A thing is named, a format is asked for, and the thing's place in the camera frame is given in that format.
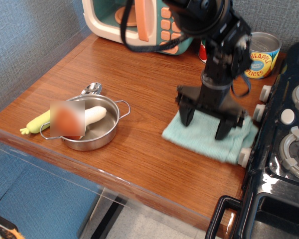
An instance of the red can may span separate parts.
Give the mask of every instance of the red can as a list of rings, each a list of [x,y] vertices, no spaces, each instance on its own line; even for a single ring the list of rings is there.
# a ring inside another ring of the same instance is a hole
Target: red can
[[[205,39],[200,41],[200,48],[199,48],[198,56],[202,62],[206,63],[207,53],[206,53],[206,40]]]

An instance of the floor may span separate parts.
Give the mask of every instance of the floor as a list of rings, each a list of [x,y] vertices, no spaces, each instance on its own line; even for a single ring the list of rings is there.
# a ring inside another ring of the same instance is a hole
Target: floor
[[[90,239],[116,198],[104,190],[80,239]],[[203,239],[205,232],[157,210],[128,200],[106,239]]]

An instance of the towel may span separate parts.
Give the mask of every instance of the towel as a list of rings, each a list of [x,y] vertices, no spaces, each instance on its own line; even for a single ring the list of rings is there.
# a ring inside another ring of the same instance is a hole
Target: towel
[[[163,131],[162,137],[196,153],[221,162],[237,164],[241,149],[252,146],[258,128],[251,117],[247,116],[242,127],[232,128],[223,140],[216,140],[219,122],[218,118],[195,111],[191,123],[185,127],[177,112]]]

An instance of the oven door handle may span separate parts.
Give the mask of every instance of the oven door handle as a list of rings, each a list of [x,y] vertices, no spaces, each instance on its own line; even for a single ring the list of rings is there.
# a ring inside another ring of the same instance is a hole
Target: oven door handle
[[[220,226],[221,220],[224,216],[224,212],[226,209],[232,209],[237,211],[236,219],[235,219],[235,224],[238,219],[238,214],[241,211],[242,208],[242,201],[230,197],[230,196],[222,196],[219,198],[213,217],[210,221],[208,230],[206,232],[205,239],[214,239],[216,237],[218,228]]]

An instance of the orange button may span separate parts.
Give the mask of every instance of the orange button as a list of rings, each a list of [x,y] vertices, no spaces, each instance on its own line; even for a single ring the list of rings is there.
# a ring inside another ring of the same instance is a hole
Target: orange button
[[[173,34],[171,35],[171,39],[174,40],[174,39],[176,39],[176,38],[179,38],[180,36],[181,36],[180,33],[173,33]]]
[[[170,21],[163,19],[162,21],[160,21],[160,26],[164,30],[170,30]]]
[[[175,22],[173,22],[173,23],[171,24],[171,29],[172,29],[174,32],[180,32],[180,30],[179,30],[178,26],[176,26],[176,23],[175,23]]]
[[[169,54],[176,54],[177,51],[178,51],[178,46],[175,46],[172,49],[168,49],[168,50],[165,50],[163,52],[166,52],[166,53],[169,53]]]
[[[161,31],[160,37],[161,37],[161,39],[163,39],[165,41],[169,41],[170,40],[170,32],[169,31]]]
[[[171,11],[168,7],[162,7],[160,10],[160,15],[164,18],[170,18],[171,17]]]

